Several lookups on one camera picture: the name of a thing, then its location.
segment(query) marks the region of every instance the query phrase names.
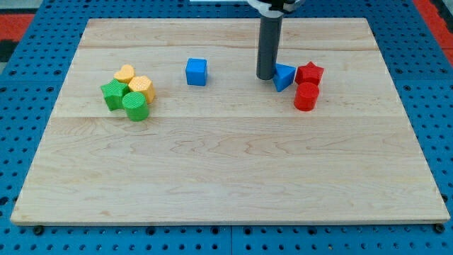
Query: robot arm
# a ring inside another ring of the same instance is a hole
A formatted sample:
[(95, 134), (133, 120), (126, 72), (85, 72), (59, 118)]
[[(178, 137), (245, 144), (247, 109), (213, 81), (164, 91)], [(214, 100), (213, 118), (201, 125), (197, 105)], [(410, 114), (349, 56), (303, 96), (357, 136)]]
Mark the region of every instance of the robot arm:
[(261, 14), (260, 40), (256, 76), (262, 80), (274, 77), (283, 15), (296, 11), (305, 0), (247, 0)]

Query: blue pegboard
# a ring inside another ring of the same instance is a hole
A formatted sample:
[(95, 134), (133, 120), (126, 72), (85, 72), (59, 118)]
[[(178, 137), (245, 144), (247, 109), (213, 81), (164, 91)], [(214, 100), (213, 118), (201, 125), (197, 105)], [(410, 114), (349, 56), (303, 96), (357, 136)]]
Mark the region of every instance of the blue pegboard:
[[(453, 225), (17, 227), (10, 223), (89, 18), (256, 18), (246, 4), (44, 0), (0, 76), (0, 254), (451, 254)], [(365, 17), (452, 212), (453, 70), (411, 1), (307, 0), (289, 17)]]

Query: wooden board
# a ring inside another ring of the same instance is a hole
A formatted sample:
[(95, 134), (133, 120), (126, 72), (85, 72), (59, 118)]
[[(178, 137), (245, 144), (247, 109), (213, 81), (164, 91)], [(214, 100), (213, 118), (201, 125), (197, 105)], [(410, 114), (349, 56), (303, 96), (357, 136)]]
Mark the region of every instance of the wooden board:
[[(90, 20), (11, 219), (18, 225), (344, 225), (449, 219), (365, 19), (284, 20), (278, 62), (326, 68), (316, 108), (255, 76), (259, 21)], [(189, 57), (208, 60), (188, 86)], [(140, 123), (99, 86), (156, 89)]]

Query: blue cube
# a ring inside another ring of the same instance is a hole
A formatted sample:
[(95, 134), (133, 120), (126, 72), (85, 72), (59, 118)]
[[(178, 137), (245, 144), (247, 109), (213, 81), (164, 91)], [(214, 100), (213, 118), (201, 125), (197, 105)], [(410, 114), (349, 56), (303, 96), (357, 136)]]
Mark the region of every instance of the blue cube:
[(286, 89), (294, 81), (296, 67), (290, 67), (284, 64), (275, 64), (274, 84), (277, 92)]
[(188, 85), (205, 86), (207, 78), (207, 61), (189, 58), (185, 67)]

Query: green cylinder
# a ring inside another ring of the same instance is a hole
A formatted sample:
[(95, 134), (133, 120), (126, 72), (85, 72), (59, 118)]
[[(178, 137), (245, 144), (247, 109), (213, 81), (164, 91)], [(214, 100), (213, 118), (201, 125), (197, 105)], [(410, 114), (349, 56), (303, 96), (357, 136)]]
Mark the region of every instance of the green cylinder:
[(126, 94), (122, 98), (122, 106), (126, 110), (127, 117), (132, 121), (144, 120), (149, 115), (147, 100), (140, 92)]

